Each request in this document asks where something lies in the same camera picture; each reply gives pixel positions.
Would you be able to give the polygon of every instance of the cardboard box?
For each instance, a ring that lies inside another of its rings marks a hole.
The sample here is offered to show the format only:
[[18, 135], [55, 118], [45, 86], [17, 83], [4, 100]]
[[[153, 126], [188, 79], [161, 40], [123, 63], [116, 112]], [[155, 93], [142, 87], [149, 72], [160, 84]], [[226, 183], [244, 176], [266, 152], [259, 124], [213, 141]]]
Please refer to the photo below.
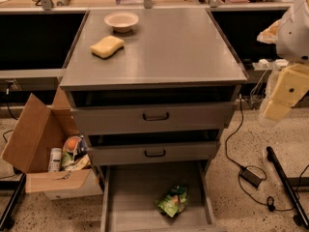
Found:
[[27, 174], [26, 192], [43, 191], [51, 199], [102, 194], [92, 169], [48, 173], [52, 148], [62, 148], [70, 135], [77, 135], [70, 104], [59, 88], [51, 108], [33, 94], [23, 108], [2, 159]]

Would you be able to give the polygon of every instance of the box flap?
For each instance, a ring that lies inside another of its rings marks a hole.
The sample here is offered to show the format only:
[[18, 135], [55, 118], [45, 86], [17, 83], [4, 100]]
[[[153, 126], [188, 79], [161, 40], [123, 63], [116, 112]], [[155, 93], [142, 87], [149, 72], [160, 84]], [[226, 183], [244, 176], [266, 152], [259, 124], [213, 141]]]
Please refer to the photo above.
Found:
[[62, 147], [64, 141], [65, 136], [50, 109], [31, 94], [2, 158], [24, 173], [44, 172], [51, 148]]
[[92, 169], [72, 171], [67, 179], [61, 179], [68, 171], [27, 174], [26, 192], [80, 189]]
[[77, 126], [70, 113], [70, 103], [66, 93], [58, 87], [51, 110], [66, 136], [79, 135]]

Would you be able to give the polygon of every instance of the speckled floor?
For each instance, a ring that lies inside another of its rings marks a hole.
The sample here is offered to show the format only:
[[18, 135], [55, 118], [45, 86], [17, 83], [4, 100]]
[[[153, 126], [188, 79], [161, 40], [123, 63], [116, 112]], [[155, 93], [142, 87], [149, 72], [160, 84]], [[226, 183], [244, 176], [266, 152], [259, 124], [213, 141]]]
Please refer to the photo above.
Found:
[[[295, 108], [273, 129], [257, 124], [258, 110], [244, 110], [244, 122], [239, 132], [228, 143], [229, 156], [244, 166], [261, 167], [267, 174], [258, 189], [244, 181], [243, 187], [261, 203], [274, 197], [277, 209], [292, 207], [279, 177], [267, 160], [266, 147], [271, 146], [288, 176], [299, 176], [309, 164], [309, 108]], [[240, 122], [239, 110], [222, 136], [222, 146], [211, 163], [206, 181], [217, 226], [228, 231], [290, 232], [306, 231], [293, 221], [295, 211], [270, 212], [267, 206], [253, 201], [239, 185], [239, 168], [225, 156], [224, 140]], [[15, 120], [0, 119], [0, 132], [14, 127]], [[0, 152], [5, 140], [0, 139]], [[13, 173], [12, 168], [0, 161], [0, 177]], [[1, 192], [1, 209], [9, 194]], [[303, 208], [309, 214], [309, 193], [301, 193]], [[24, 194], [14, 209], [12, 232], [25, 231], [99, 231], [102, 196], [91, 196], [51, 201], [43, 193]]]

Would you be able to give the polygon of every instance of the yellow sponge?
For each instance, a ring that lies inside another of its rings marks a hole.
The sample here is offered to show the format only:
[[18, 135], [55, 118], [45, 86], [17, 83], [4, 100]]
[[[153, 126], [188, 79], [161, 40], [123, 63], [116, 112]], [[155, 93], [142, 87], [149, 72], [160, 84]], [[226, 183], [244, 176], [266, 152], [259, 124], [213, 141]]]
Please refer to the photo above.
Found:
[[125, 46], [125, 42], [114, 36], [107, 36], [98, 43], [91, 45], [92, 53], [101, 58], [108, 58], [115, 53], [116, 50]]

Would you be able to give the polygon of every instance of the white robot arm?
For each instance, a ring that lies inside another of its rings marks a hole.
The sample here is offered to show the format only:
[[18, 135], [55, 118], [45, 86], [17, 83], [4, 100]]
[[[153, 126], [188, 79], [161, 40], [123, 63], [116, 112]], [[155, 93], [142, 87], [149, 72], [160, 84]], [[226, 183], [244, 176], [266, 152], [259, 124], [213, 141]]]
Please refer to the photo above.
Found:
[[280, 19], [276, 50], [289, 65], [261, 104], [260, 124], [271, 127], [309, 91], [309, 0], [295, 0]]

